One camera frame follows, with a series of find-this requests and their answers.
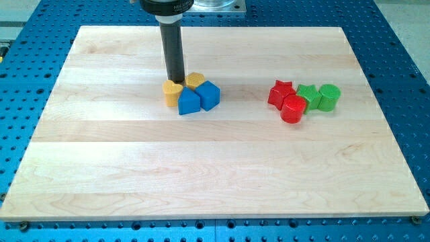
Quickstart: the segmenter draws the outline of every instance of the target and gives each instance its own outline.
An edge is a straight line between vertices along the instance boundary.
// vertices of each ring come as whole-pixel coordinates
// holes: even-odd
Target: yellow heart-shaped block
[[[171,80],[167,80],[163,83],[163,93],[167,107],[176,107],[177,100],[182,93],[183,86],[176,84]]]
[[[193,91],[204,81],[204,76],[200,73],[190,73],[185,77],[185,85]]]

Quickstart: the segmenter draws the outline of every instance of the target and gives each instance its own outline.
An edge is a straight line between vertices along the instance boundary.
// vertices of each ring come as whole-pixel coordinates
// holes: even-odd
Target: wood grain
[[[0,218],[424,215],[429,209],[340,28],[183,28],[210,112],[165,107],[155,27],[83,26]],[[275,79],[333,83],[334,112],[282,122]]]

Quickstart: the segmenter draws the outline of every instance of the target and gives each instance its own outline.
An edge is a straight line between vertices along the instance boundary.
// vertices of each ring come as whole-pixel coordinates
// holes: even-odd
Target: green cylinder block
[[[320,87],[322,95],[318,109],[324,112],[334,110],[337,100],[341,97],[341,90],[332,84],[325,84]]]

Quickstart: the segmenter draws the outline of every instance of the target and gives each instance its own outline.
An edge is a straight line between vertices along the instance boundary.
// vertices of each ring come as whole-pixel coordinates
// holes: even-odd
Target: green block
[[[341,97],[341,90],[335,85],[325,84],[320,87],[322,95],[318,109],[329,112],[335,109],[337,100]]]
[[[304,113],[307,114],[309,110],[315,110],[321,100],[321,94],[316,90],[315,85],[299,85],[296,95],[303,97],[306,100],[306,109]]]

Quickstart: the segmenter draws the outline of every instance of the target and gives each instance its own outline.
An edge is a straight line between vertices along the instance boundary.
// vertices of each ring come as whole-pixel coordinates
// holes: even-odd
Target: red star-shaped block
[[[284,99],[292,94],[296,94],[296,91],[293,89],[292,81],[284,82],[276,80],[275,86],[270,89],[267,102],[273,104],[278,110],[281,110]]]

